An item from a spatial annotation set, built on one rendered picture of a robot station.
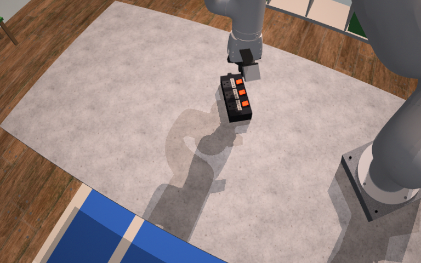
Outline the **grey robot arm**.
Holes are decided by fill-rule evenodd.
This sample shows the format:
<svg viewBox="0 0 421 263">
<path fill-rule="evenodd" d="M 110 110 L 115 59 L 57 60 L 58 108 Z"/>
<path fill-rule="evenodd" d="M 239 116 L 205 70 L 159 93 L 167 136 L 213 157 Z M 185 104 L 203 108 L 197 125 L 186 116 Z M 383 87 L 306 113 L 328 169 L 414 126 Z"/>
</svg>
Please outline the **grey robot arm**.
<svg viewBox="0 0 421 263">
<path fill-rule="evenodd" d="M 397 75 L 418 79 L 415 91 L 364 150 L 357 166 L 360 185 L 373 200 L 404 203 L 421 188 L 421 0 L 351 1 L 382 64 Z M 232 33 L 238 39 L 261 36 L 266 0 L 204 2 L 211 13 L 232 19 Z M 244 81 L 261 79 L 250 48 L 240 54 Z"/>
</svg>

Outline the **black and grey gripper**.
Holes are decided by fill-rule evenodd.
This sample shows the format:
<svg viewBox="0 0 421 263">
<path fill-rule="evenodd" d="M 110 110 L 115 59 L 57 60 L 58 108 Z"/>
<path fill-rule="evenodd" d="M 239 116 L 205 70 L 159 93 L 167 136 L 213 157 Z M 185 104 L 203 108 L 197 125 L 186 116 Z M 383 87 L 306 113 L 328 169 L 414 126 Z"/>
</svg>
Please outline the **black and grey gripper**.
<svg viewBox="0 0 421 263">
<path fill-rule="evenodd" d="M 235 37 L 232 34 L 232 30 L 231 30 L 228 44 L 227 44 L 227 53 L 229 54 L 227 57 L 227 62 L 235 63 L 236 65 L 238 65 L 238 71 L 241 72 L 242 76 L 243 76 L 242 65 L 244 65 L 244 63 L 242 62 L 243 60 L 240 54 L 240 50 L 249 49 L 249 48 L 252 52 L 254 60 L 261 59 L 262 52 L 263 52 L 262 33 L 261 33 L 261 36 L 255 40 L 244 41 Z"/>
</svg>

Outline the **black power strip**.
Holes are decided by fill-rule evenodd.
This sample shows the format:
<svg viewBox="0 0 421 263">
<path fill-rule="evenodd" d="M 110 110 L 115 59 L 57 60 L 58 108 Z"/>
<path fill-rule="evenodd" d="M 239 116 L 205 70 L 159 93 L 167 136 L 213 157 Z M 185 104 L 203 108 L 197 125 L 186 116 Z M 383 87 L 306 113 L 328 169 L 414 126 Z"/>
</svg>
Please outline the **black power strip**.
<svg viewBox="0 0 421 263">
<path fill-rule="evenodd" d="M 252 109 L 242 77 L 240 73 L 227 73 L 227 76 L 220 76 L 220 84 L 230 123 L 252 119 Z"/>
</svg>

